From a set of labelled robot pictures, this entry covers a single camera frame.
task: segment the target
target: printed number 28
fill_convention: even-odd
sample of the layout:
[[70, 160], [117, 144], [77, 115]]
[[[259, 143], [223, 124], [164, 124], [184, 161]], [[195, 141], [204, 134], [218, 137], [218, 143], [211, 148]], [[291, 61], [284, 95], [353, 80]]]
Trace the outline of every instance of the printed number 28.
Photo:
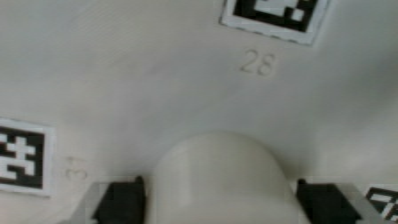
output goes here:
[[260, 76], [269, 76], [273, 72], [275, 55], [260, 55], [255, 50], [244, 52], [248, 61], [239, 70], [246, 73], [255, 73]]

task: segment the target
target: white surface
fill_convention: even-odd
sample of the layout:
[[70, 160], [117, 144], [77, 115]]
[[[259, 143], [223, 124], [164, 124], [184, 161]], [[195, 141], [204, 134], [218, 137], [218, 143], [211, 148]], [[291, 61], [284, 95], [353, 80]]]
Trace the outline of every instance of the white surface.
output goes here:
[[294, 9], [291, 19], [294, 21], [301, 21], [301, 18], [303, 18], [303, 11], [300, 9]]
[[276, 16], [284, 15], [285, 7], [296, 7], [298, 0], [257, 0], [255, 1], [255, 10], [266, 12]]
[[147, 224], [308, 223], [273, 157], [237, 134], [184, 140], [150, 183]]
[[[289, 180], [398, 183], [398, 1], [333, 0], [312, 47], [218, 25], [221, 0], [0, 1], [0, 117], [56, 128], [53, 197], [0, 193], [0, 223], [69, 218], [85, 182], [147, 173], [175, 142], [228, 130]], [[244, 51], [275, 75], [239, 72]]]
[[390, 201], [390, 197], [383, 196], [383, 195], [376, 195], [372, 194], [371, 198], [372, 201], [381, 201], [381, 202], [388, 202]]

